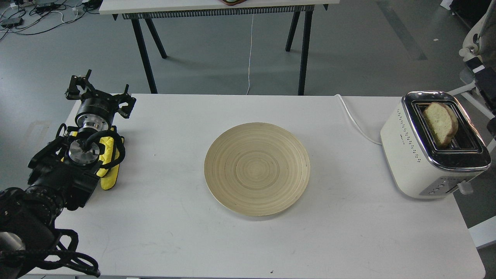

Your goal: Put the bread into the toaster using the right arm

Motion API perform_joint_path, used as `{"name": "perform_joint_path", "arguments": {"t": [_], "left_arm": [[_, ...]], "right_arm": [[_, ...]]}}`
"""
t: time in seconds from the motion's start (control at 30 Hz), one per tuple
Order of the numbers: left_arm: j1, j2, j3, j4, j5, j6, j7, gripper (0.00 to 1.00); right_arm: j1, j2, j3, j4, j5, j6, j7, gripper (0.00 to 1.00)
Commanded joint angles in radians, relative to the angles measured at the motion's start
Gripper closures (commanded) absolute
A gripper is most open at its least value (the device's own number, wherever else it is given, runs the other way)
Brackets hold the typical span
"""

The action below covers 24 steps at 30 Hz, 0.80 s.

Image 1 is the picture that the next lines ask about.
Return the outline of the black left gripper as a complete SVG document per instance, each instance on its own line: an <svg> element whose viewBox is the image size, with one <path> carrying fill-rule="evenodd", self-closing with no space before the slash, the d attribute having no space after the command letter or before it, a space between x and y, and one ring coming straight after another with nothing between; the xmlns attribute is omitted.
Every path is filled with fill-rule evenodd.
<svg viewBox="0 0 496 279"><path fill-rule="evenodd" d="M84 76L71 76L64 94L67 100L81 101L76 113L76 125L94 123L96 126L111 126L116 114L129 119L136 102L135 97L129 93L129 84L126 84L121 94L94 92L94 87L89 82L91 72L89 69Z"/></svg>

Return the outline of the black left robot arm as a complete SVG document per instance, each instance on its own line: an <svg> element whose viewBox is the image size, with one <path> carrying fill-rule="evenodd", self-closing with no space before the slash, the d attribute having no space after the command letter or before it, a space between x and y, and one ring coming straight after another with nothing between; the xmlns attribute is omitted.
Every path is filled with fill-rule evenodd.
<svg viewBox="0 0 496 279"><path fill-rule="evenodd" d="M83 208L97 186L113 187L126 151L113 125L127 119L136 99L97 90L85 76L72 76L65 96L80 100L75 126L61 124L55 139L32 157L27 189L1 191L1 278L18 279L34 268L69 268L99 277L97 261L78 252L78 234L57 229L63 210Z"/></svg>

